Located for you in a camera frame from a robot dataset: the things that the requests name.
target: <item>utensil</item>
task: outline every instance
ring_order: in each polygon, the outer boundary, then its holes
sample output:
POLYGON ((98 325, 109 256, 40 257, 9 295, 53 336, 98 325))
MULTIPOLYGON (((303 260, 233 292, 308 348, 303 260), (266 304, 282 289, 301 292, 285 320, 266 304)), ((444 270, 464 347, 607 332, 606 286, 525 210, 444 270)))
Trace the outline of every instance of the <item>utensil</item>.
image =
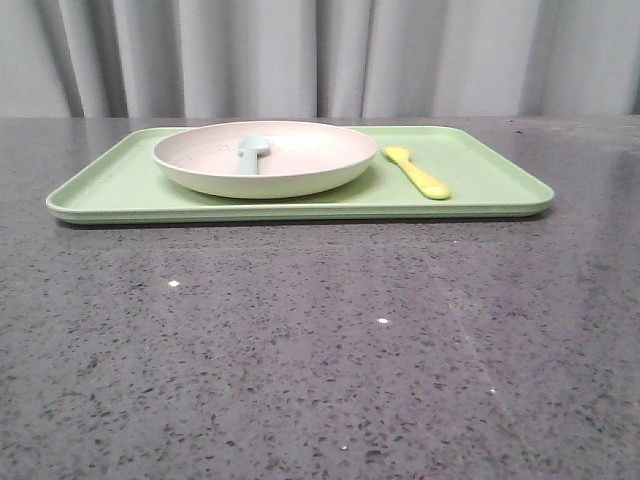
POLYGON ((238 175, 258 175, 258 157, 269 153, 269 141, 263 135, 248 135, 238 145, 238 154, 242 157, 238 165, 238 175))
POLYGON ((433 200, 446 200, 451 197, 451 189, 447 185, 411 163, 411 150, 408 148, 390 146, 384 147, 381 152, 400 167, 425 197, 433 200))

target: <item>plate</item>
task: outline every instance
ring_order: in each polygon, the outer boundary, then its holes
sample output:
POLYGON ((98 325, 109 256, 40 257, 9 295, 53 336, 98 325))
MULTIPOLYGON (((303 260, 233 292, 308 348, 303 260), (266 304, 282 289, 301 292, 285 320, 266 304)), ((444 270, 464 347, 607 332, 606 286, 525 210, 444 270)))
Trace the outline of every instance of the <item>plate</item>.
POLYGON ((174 182, 201 193, 268 199, 310 195, 344 185, 371 164, 378 144, 349 128, 312 122, 232 122, 171 135, 154 148, 154 159, 174 182), (264 135, 271 151, 259 175, 238 175, 238 144, 264 135))

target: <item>tray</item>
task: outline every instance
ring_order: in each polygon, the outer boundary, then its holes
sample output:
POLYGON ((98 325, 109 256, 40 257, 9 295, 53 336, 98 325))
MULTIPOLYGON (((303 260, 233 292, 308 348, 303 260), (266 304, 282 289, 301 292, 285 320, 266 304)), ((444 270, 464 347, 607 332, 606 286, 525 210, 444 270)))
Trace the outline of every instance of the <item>tray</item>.
POLYGON ((237 200, 198 193, 169 180, 154 146, 187 128, 134 132, 46 199, 51 213, 74 224, 220 222, 285 219, 523 217, 547 209, 553 190, 466 132, 437 126, 349 127, 378 145, 402 145, 413 162, 447 183, 445 201, 430 200, 380 153, 339 188, 279 200, 237 200))

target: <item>yellow utensil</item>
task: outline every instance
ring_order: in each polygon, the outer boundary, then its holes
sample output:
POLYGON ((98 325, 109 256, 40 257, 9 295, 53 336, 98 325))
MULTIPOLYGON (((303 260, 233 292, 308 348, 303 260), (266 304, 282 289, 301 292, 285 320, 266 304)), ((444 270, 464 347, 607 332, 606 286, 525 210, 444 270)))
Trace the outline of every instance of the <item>yellow utensil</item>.
POLYGON ((404 147, 384 147, 382 154, 398 165, 409 180, 418 187, 425 197, 433 200, 446 200, 451 197, 451 189, 433 175, 411 163, 411 150, 404 147))

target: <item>curtain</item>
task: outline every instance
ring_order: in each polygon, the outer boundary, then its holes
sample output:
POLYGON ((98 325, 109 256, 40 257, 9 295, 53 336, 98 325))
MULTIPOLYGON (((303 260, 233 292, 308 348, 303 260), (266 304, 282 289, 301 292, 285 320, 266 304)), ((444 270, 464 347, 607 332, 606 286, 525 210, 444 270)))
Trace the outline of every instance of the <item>curtain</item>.
POLYGON ((0 0, 4 117, 640 113, 638 0, 0 0))

